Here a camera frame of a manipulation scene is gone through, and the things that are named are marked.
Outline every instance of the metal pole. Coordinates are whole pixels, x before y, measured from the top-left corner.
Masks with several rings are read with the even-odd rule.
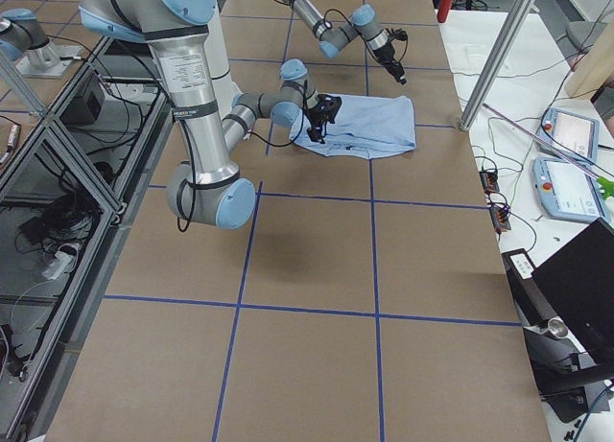
[[[492,46],[490,55],[473,89],[473,93],[471,97],[469,97],[469,101],[462,113],[459,125],[460,130],[469,130],[471,128],[490,87],[497,78],[497,73],[499,73],[503,60],[506,58],[509,48],[520,31],[525,18],[527,18],[527,14],[531,10],[534,1],[535,0],[514,1],[511,11],[506,17],[506,21],[499,32],[499,36],[497,36],[497,40]]]
[[[2,53],[0,53],[0,78],[6,81],[31,113],[42,117],[47,112],[45,104]]]

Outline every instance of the sticker label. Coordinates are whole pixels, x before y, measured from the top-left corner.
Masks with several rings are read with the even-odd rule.
[[[520,274],[523,279],[531,279],[531,273],[533,272],[533,266],[531,262],[527,259],[527,256],[524,253],[519,253],[517,255],[512,255],[509,257],[511,262],[514,263],[516,270]]]
[[[160,58],[170,92],[188,92],[208,86],[202,54]]]

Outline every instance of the metal frame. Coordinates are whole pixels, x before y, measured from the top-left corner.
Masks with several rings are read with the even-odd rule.
[[[471,93],[471,97],[467,101],[462,117],[460,118],[460,130],[469,130],[480,111],[490,87],[497,78],[497,74],[503,65],[503,62],[508,55],[509,48],[514,42],[516,35],[520,31],[525,18],[529,14],[535,0],[515,0],[511,10],[509,11],[506,21],[495,40],[490,55],[486,60],[484,69],[476,82],[476,85]]]
[[[46,362],[55,348],[61,328],[72,310],[74,301],[82,288],[83,280],[86,277],[92,261],[99,250],[103,237],[105,236],[108,227],[115,219],[117,213],[116,209],[108,202],[107,195],[104,194],[101,189],[98,188],[98,185],[96,185],[96,183],[90,178],[91,172],[89,172],[88,169],[85,169],[80,164],[79,158],[60,142],[58,135],[54,133],[53,128],[39,126],[36,133],[33,134],[28,141],[30,142],[31,140],[32,142],[29,143],[27,147],[24,147],[19,153],[18,159],[15,159],[15,162],[12,163],[12,169],[3,175],[4,178],[8,178],[8,181],[4,181],[2,183],[2,195],[0,198],[4,198],[4,196],[10,191],[11,186],[17,180],[19,175],[24,173],[29,162],[32,161],[34,154],[44,143],[46,143],[49,144],[49,146],[62,158],[66,165],[73,170],[73,173],[80,179],[83,187],[97,201],[102,213],[100,221],[98,222],[97,227],[93,231],[93,234],[88,242],[87,248],[81,259],[81,263],[75,269],[70,285],[68,286],[63,300],[59,305],[51,324],[49,325],[47,334],[45,335],[38,354],[34,360],[34,364],[29,368],[30,374],[28,382],[25,384],[25,387],[20,393],[21,398],[12,412],[11,423],[6,428],[8,437],[11,437],[20,425],[21,419],[28,404],[30,403],[30,399],[35,387],[38,384],[38,380],[42,374]]]

